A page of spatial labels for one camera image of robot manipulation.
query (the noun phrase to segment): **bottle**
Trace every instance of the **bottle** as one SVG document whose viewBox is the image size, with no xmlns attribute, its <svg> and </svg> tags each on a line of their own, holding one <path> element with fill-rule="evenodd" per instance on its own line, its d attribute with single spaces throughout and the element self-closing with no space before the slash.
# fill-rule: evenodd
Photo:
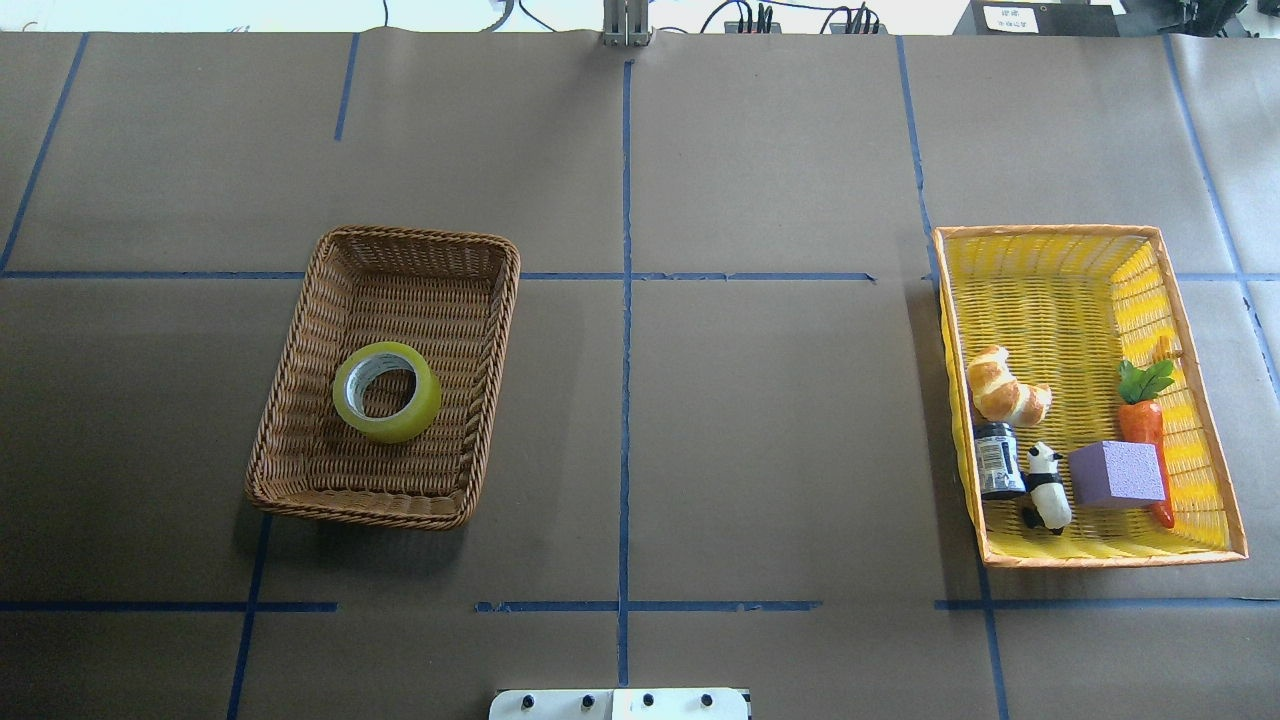
<svg viewBox="0 0 1280 720">
<path fill-rule="evenodd" d="M 973 430 L 978 456 L 978 489 L 983 500 L 1009 500 L 1027 493 L 1018 470 L 1018 437 L 1009 423 L 988 423 Z"/>
</svg>

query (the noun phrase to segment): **orange carrot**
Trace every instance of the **orange carrot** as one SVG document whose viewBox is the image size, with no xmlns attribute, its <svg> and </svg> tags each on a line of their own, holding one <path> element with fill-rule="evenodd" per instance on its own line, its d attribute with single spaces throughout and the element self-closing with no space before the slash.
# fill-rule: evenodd
<svg viewBox="0 0 1280 720">
<path fill-rule="evenodd" d="M 1169 492 L 1169 466 L 1165 465 L 1165 414 L 1155 401 L 1160 391 L 1174 384 L 1169 375 L 1174 373 L 1172 360 L 1161 360 L 1146 370 L 1133 366 L 1128 360 L 1120 363 L 1120 437 L 1125 442 L 1146 442 L 1156 446 L 1156 461 L 1160 464 L 1160 479 L 1165 484 L 1165 500 L 1153 502 L 1151 514 L 1166 528 L 1174 527 L 1174 502 Z"/>
</svg>

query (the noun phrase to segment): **white bracket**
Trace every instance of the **white bracket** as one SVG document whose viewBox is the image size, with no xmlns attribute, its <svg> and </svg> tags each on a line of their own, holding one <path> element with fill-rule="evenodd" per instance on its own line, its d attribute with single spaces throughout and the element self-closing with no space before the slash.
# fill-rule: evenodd
<svg viewBox="0 0 1280 720">
<path fill-rule="evenodd" d="M 489 720 L 751 720 L 750 697 L 732 688 L 503 691 Z"/>
<path fill-rule="evenodd" d="M 649 45 L 649 0 L 604 0 L 602 41 L 613 46 Z"/>
</svg>

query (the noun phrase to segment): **panda figurine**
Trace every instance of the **panda figurine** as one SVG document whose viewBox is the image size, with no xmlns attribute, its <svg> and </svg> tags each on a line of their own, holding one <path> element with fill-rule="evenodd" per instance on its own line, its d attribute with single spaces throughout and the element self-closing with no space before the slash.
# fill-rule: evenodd
<svg viewBox="0 0 1280 720">
<path fill-rule="evenodd" d="M 1044 525 L 1055 536 L 1062 534 L 1062 528 L 1071 523 L 1071 506 L 1062 488 L 1062 475 L 1057 473 L 1057 461 L 1061 459 L 1060 452 L 1053 452 L 1052 447 L 1037 442 L 1027 451 L 1032 471 L 1023 475 L 1027 492 L 1036 505 L 1023 509 L 1023 521 L 1030 528 Z"/>
</svg>

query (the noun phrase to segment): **panda head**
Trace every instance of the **panda head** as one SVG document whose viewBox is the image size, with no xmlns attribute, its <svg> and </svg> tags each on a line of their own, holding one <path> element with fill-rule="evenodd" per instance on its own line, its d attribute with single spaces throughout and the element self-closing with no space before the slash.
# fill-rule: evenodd
<svg viewBox="0 0 1280 720">
<path fill-rule="evenodd" d="M 1036 474 L 1057 473 L 1057 461 L 1061 459 L 1062 454 L 1053 452 L 1053 448 L 1043 442 L 1037 442 L 1027 451 L 1027 461 L 1030 462 L 1032 473 Z"/>
</svg>

